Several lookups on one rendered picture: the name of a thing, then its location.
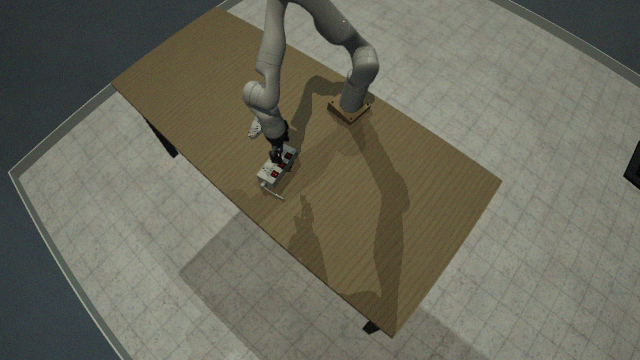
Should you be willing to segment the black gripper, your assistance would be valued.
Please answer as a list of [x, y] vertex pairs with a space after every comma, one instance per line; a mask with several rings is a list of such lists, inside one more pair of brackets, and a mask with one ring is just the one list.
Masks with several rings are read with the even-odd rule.
[[[285, 125], [286, 125], [286, 130], [285, 130], [285, 132], [284, 132], [284, 134], [282, 136], [280, 136], [278, 138], [275, 138], [275, 139], [270, 139], [270, 138], [267, 138], [265, 136], [267, 141], [272, 144], [272, 148], [273, 149], [272, 149], [272, 151], [269, 151], [269, 155], [270, 155], [272, 163], [276, 163], [276, 164], [283, 164], [284, 163], [284, 161], [282, 159], [283, 144], [284, 144], [284, 141], [289, 142], [289, 140], [290, 140], [289, 137], [288, 137], [288, 131], [287, 131], [289, 129], [289, 126], [288, 126], [286, 120], [284, 120], [284, 122], [285, 122]], [[276, 150], [276, 149], [279, 149], [279, 148], [280, 148], [280, 150]], [[279, 154], [279, 156], [278, 156], [278, 154]]]

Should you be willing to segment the white power strip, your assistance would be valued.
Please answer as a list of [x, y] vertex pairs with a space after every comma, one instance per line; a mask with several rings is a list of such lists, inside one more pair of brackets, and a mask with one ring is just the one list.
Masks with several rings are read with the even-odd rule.
[[258, 180], [261, 182], [263, 181], [261, 183], [261, 187], [266, 189], [273, 195], [279, 197], [280, 199], [284, 200], [283, 197], [279, 196], [278, 194], [268, 189], [266, 185], [272, 188], [275, 188], [276, 185], [281, 180], [281, 178], [286, 173], [286, 171], [292, 165], [294, 160], [297, 158], [297, 156], [298, 156], [298, 152], [296, 149], [286, 144], [283, 144], [282, 159], [284, 163], [283, 164], [272, 163], [270, 158], [267, 160], [267, 162], [264, 164], [264, 166], [261, 168], [261, 170], [257, 174]]

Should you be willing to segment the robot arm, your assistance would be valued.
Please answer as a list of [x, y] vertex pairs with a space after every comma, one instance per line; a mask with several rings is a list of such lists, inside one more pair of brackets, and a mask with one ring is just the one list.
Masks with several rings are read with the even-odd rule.
[[344, 111], [354, 113], [360, 109], [361, 101], [379, 71], [374, 47], [330, 0], [267, 0], [264, 32], [255, 65], [255, 70], [264, 76], [265, 83], [250, 81], [242, 92], [245, 104], [255, 114], [248, 134], [250, 139], [256, 139], [261, 133], [275, 139], [286, 130], [277, 104], [280, 98], [280, 69], [286, 49], [284, 15], [288, 2], [296, 3], [309, 12], [316, 30], [329, 43], [346, 45], [344, 47], [351, 56], [354, 72], [353, 68], [349, 70], [340, 97], [339, 104]]

